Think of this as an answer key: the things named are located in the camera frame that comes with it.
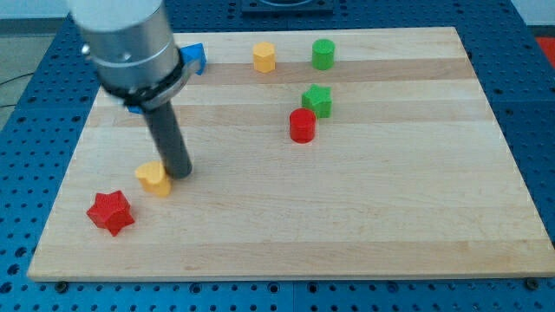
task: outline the wood grain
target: wood grain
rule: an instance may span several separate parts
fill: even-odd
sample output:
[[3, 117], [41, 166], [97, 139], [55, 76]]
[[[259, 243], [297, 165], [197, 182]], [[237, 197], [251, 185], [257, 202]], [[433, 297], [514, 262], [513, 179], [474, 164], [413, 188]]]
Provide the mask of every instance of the wood grain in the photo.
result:
[[[341, 53], [333, 70], [313, 72], [305, 45], [323, 36]], [[34, 280], [555, 273], [549, 237], [453, 29], [176, 37], [204, 42], [212, 60], [173, 100], [192, 176], [167, 198], [143, 192], [133, 171], [159, 156], [141, 116], [100, 91], [30, 265]], [[282, 63], [259, 75], [244, 53], [268, 38]], [[332, 87], [333, 113], [298, 145], [288, 115], [312, 82]], [[85, 211], [96, 192], [118, 189], [136, 222], [111, 237]]]

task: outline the red block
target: red block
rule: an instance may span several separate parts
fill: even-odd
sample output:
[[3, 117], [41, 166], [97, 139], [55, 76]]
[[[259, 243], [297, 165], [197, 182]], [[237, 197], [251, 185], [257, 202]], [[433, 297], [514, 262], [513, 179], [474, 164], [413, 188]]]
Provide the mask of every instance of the red block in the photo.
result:
[[95, 204], [87, 211], [87, 215], [97, 227], [108, 229], [112, 236], [116, 236], [123, 227], [135, 222], [130, 209], [131, 205], [121, 191], [96, 193]]
[[316, 133], [316, 115], [308, 108], [298, 108], [289, 115], [291, 139], [297, 143], [308, 143]]
[[555, 68], [555, 38], [539, 37], [536, 38], [536, 41], [539, 43], [541, 49], [544, 50], [549, 62]]

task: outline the blue perforated table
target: blue perforated table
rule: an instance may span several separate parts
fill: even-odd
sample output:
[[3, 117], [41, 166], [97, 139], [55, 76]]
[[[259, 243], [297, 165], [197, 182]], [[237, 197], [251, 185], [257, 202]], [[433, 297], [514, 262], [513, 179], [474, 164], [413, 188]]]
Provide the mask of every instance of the blue perforated table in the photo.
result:
[[[508, 0], [336, 0], [333, 15], [288, 16], [242, 16], [228, 1], [166, 5], [175, 32], [455, 26], [555, 240], [555, 72]], [[31, 282], [25, 272], [99, 87], [81, 45], [68, 19], [0, 134], [0, 311], [555, 310], [549, 278], [71, 283], [62, 293]]]

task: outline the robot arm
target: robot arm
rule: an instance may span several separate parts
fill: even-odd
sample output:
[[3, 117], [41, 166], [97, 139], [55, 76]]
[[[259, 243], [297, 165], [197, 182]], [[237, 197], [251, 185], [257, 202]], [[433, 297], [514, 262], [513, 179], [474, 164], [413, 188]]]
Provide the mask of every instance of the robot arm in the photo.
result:
[[197, 64], [185, 64], [162, 0], [68, 0], [101, 85], [128, 106], [141, 107], [167, 173], [192, 165], [170, 100]]

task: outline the yellow hexagonal block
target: yellow hexagonal block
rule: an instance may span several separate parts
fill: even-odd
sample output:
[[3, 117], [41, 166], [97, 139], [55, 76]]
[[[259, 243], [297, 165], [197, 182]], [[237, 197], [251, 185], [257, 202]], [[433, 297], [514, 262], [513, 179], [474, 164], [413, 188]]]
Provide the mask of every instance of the yellow hexagonal block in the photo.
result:
[[252, 48], [254, 69], [261, 73], [268, 73], [276, 69], [276, 48], [272, 43], [261, 42]]
[[159, 161], [141, 165], [135, 170], [135, 177], [145, 192], [151, 192], [158, 197], [166, 197], [172, 190], [172, 183], [166, 174], [166, 169]]

